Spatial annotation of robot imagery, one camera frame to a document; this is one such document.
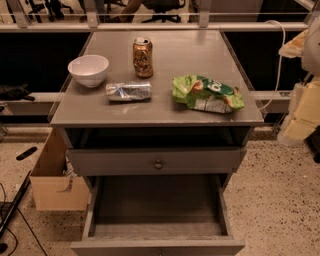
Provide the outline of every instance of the cardboard box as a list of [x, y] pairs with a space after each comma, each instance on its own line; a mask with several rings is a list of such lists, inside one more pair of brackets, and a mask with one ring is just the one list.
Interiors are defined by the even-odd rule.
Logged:
[[89, 189], [83, 177], [63, 176], [66, 145], [52, 130], [30, 174], [36, 209], [39, 211], [82, 211], [87, 209]]

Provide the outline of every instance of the snack bag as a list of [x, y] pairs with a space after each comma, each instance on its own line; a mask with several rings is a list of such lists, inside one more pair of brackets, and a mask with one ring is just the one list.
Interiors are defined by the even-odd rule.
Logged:
[[230, 113], [244, 107], [239, 88], [231, 88], [212, 79], [197, 76], [175, 77], [172, 96], [190, 109]]

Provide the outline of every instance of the white bowl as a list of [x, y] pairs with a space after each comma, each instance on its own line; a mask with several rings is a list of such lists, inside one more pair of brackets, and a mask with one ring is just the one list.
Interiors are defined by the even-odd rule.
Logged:
[[94, 88], [107, 77], [109, 61], [100, 55], [84, 55], [74, 59], [68, 65], [68, 71], [80, 84]]

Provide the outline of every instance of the speckled floor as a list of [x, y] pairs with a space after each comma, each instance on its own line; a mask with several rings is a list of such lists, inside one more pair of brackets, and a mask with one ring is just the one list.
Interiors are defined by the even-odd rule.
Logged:
[[[0, 182], [7, 199], [32, 169], [50, 128], [10, 128], [0, 143]], [[38, 151], [23, 161], [15, 157], [31, 146]], [[305, 145], [280, 145], [269, 128], [256, 129], [248, 152], [225, 193], [235, 239], [246, 247], [237, 256], [320, 255], [320, 165]], [[81, 239], [85, 212], [39, 212], [29, 187], [19, 209], [49, 256], [71, 256], [71, 241]], [[19, 244], [13, 255], [44, 255], [21, 215], [9, 224]], [[1, 241], [8, 255], [15, 246], [9, 232]]]

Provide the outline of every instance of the open drawer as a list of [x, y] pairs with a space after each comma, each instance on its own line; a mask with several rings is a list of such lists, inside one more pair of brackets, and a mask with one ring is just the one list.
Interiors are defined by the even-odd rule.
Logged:
[[67, 150], [80, 176], [232, 173], [245, 153], [245, 147]]
[[98, 178], [80, 256], [236, 255], [216, 175]]

